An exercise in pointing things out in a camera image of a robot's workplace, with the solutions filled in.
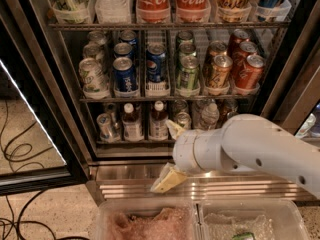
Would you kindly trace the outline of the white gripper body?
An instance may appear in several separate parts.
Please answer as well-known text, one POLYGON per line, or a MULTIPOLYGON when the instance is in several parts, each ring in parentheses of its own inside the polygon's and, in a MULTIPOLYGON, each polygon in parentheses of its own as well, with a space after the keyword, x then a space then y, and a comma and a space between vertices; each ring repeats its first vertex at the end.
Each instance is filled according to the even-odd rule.
POLYGON ((198 174, 202 170, 198 165, 194 147, 198 133, 195 130, 184 131, 175 141, 172 157, 176 167, 187 174, 198 174))

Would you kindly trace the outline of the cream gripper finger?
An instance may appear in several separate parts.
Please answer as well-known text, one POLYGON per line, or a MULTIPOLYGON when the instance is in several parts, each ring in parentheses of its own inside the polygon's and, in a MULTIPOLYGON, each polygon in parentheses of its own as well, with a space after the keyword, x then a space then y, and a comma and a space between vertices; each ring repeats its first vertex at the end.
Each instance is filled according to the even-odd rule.
POLYGON ((166 193, 172 188, 183 183, 188 175, 181 171, 176 165, 167 163, 161 170, 159 177, 151 186, 152 193, 166 193))
POLYGON ((185 129, 183 127, 181 127, 180 125, 178 125, 177 123, 173 122, 172 120, 168 119, 166 122, 165 122, 168 130, 169 130, 169 133, 171 135, 171 137, 174 139, 174 140, 177 140, 179 136, 182 135, 183 132, 185 132, 185 129))

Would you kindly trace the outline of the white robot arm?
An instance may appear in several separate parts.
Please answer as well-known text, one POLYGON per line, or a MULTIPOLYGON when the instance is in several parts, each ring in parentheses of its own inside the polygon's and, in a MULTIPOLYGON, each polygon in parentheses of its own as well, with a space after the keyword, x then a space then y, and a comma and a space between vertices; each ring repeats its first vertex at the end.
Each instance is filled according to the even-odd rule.
POLYGON ((161 170, 151 187, 153 193, 165 193, 193 175, 214 170, 260 171, 320 198, 319 148, 263 117, 236 115, 221 128, 208 131, 186 130, 170 120, 166 125, 175 137, 173 162, 161 170))

